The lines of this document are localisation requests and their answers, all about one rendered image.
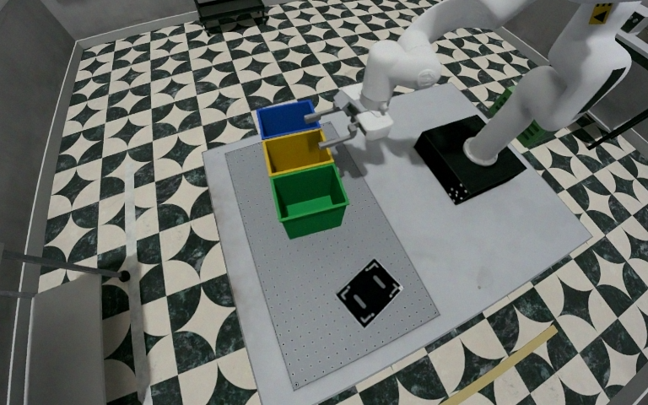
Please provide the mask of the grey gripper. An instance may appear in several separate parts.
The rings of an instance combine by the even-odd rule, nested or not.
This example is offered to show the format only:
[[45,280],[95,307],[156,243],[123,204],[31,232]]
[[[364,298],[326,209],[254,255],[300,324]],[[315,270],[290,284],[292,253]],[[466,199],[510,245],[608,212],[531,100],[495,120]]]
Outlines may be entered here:
[[[354,100],[358,100],[360,99],[362,88],[363,88],[363,84],[356,84],[344,88],[343,91]],[[305,116],[305,123],[310,124],[313,122],[321,121],[322,116],[326,116],[339,111],[342,110],[339,107],[338,103],[334,101],[332,109],[320,111]],[[392,118],[389,116],[387,112],[371,111],[371,110],[363,113],[361,113],[360,111],[358,112],[359,114],[357,116],[352,115],[351,117],[352,124],[348,125],[348,130],[350,132],[348,136],[343,138],[338,138],[338,139],[334,138],[319,143],[319,149],[322,151],[325,149],[335,147],[337,146],[337,144],[355,139],[358,134],[358,129],[361,131],[363,136],[369,141],[374,141],[376,139],[384,138],[390,134],[394,121],[392,120]]]

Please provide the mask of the blue general waste bin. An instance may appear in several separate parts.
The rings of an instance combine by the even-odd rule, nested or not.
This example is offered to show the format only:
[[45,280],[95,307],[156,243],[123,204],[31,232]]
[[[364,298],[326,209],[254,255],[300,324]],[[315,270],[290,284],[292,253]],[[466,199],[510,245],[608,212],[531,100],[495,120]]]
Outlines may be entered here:
[[318,121],[305,123],[304,116],[314,113],[311,100],[256,110],[262,140],[321,128]]

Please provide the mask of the yellow recycle bin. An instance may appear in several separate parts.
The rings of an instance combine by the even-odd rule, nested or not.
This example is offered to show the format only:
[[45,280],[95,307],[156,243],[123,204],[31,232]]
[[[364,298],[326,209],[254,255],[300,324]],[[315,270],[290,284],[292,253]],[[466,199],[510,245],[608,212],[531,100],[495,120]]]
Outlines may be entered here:
[[269,177],[334,163],[329,148],[319,149],[324,141],[321,128],[262,140]]

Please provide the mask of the green returns bin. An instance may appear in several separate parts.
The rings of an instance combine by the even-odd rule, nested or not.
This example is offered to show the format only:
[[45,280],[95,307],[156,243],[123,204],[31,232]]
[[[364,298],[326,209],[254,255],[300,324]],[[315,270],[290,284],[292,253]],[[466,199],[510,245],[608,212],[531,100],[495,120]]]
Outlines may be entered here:
[[269,178],[290,240],[341,226],[350,203],[335,163]]

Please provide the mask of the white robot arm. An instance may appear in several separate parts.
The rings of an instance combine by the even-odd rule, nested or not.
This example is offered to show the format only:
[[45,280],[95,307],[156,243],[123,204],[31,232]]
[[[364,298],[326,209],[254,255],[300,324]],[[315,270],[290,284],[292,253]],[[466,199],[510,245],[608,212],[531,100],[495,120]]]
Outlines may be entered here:
[[[358,110],[388,112],[396,85],[422,90],[439,82],[442,64],[432,44],[440,37],[462,28],[497,30],[536,1],[438,3],[397,43],[382,40],[371,47],[360,99],[354,100],[342,89],[334,99],[349,116],[357,116]],[[567,127],[628,73],[631,56],[615,35],[645,0],[570,1],[582,4],[549,51],[552,67],[535,67],[526,73],[478,135],[463,144],[465,155],[475,164],[492,165],[498,153],[534,119],[546,131]]]

